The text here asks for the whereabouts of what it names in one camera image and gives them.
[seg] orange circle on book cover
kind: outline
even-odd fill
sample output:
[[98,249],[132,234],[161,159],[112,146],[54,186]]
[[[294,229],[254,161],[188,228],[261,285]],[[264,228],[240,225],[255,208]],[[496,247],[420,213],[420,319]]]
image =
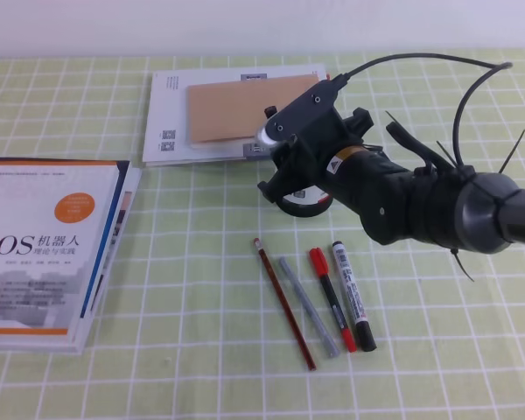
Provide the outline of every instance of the orange circle on book cover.
[[63,223],[78,223],[94,211],[94,198],[84,192],[67,195],[54,208],[54,215]]

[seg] white wall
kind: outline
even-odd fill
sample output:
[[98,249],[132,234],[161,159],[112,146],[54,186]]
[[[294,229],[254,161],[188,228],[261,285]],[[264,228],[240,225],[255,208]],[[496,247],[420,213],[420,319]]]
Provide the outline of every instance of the white wall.
[[525,0],[0,0],[0,56],[525,46]]

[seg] qr code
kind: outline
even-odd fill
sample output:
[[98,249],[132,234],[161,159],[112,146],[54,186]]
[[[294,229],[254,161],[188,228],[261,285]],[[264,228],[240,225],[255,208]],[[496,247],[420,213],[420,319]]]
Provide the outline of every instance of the qr code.
[[176,130],[175,129],[164,129],[161,133],[162,140],[175,140]]
[[161,143],[161,151],[174,151],[175,150],[175,142],[162,142]]

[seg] warning sticker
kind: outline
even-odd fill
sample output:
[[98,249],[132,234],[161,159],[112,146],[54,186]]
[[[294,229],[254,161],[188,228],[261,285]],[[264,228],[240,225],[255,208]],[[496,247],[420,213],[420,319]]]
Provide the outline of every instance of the warning sticker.
[[342,165],[343,160],[340,157],[333,156],[331,159],[331,162],[329,162],[329,165],[326,167],[326,169],[330,173],[336,173],[336,171],[340,168]]

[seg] table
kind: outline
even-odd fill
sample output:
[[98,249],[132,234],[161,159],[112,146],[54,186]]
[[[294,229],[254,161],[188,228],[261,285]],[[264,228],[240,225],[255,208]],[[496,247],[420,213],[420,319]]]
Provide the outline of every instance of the table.
[[[514,62],[473,96],[460,131],[465,161],[495,171],[525,129],[525,50],[452,53]],[[310,60],[335,75],[378,55],[0,60],[0,155],[139,164],[154,70]],[[413,168],[383,111],[431,147],[448,145],[480,73],[388,63],[355,77],[337,107],[369,109],[367,142]],[[0,419],[525,419],[525,247],[463,254],[472,283],[447,250],[372,243],[338,204],[310,220],[281,213],[255,187],[272,172],[266,162],[145,170],[85,353],[0,353]],[[525,140],[506,174],[525,186]],[[327,360],[286,287],[318,363],[308,374],[250,246],[256,236],[288,257],[332,332],[307,251],[342,240],[377,350]]]

